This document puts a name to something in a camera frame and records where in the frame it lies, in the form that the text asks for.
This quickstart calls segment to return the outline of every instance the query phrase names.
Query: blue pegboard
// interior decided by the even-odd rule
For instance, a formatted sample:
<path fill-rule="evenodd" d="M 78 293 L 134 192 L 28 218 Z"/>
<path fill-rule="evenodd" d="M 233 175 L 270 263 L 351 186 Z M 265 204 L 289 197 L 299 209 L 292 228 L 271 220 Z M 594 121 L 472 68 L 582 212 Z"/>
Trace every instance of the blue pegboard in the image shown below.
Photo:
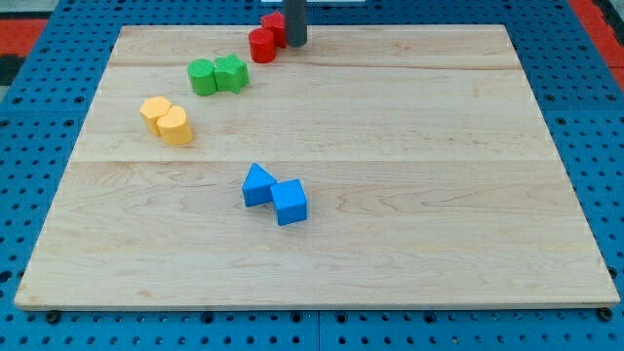
<path fill-rule="evenodd" d="M 0 105 L 0 349 L 620 350 L 610 310 L 26 313 L 20 276 L 123 24 L 257 24 L 258 0 L 62 0 Z M 561 0 L 367 0 L 311 23 L 503 23 L 624 292 L 624 96 Z"/>

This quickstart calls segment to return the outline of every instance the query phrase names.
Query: red surface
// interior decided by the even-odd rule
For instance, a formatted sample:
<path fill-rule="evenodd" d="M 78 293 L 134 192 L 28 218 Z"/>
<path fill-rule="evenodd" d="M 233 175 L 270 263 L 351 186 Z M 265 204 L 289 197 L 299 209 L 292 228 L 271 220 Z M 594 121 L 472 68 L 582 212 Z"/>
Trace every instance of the red surface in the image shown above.
<path fill-rule="evenodd" d="M 27 57 L 46 23 L 47 19 L 0 19 L 0 55 Z"/>
<path fill-rule="evenodd" d="M 286 48 L 286 31 L 284 29 L 284 23 L 284 15 L 282 15 L 279 11 L 260 18 L 262 28 L 270 29 L 273 32 L 273 35 L 275 35 L 275 45 L 280 48 Z"/>
<path fill-rule="evenodd" d="M 275 36 L 266 28 L 258 28 L 250 33 L 252 59 L 258 63 L 268 63 L 275 58 Z"/>
<path fill-rule="evenodd" d="M 624 48 L 615 39 L 603 11 L 592 0 L 569 0 L 569 4 L 592 38 L 621 89 L 624 89 Z"/>

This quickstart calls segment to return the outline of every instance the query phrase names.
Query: blue block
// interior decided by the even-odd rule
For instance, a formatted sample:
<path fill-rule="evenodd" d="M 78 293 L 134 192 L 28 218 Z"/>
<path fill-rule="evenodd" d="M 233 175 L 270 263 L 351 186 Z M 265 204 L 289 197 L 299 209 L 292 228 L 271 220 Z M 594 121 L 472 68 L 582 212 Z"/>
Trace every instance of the blue block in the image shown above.
<path fill-rule="evenodd" d="M 279 225 L 295 223 L 308 217 L 308 202 L 299 179 L 271 185 L 271 194 Z"/>
<path fill-rule="evenodd" d="M 273 175 L 270 175 L 258 164 L 252 164 L 243 184 L 245 206 L 261 205 L 273 201 L 270 188 L 275 183 L 277 180 Z"/>

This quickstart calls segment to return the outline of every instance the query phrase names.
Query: red cylinder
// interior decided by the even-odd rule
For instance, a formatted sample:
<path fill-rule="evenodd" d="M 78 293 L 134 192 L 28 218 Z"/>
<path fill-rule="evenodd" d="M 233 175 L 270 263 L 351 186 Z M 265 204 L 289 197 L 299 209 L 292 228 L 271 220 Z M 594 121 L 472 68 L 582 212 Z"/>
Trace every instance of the red cylinder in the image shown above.
<path fill-rule="evenodd" d="M 252 59 L 258 63 L 268 63 L 275 58 L 275 35 L 266 28 L 258 28 L 250 33 Z"/>

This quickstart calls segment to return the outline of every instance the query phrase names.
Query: yellow block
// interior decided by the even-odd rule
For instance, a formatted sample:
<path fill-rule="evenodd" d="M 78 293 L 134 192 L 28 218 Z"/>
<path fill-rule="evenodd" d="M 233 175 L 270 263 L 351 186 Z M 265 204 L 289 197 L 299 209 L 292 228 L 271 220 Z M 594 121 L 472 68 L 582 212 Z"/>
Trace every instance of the yellow block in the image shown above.
<path fill-rule="evenodd" d="M 193 132 L 186 118 L 186 111 L 180 106 L 173 106 L 156 123 L 163 140 L 170 145 L 183 145 L 193 140 Z"/>
<path fill-rule="evenodd" d="M 140 115 L 151 133 L 156 136 L 160 135 L 156 121 L 166 115 L 171 107 L 172 103 L 165 97 L 151 97 L 143 103 L 140 107 Z"/>

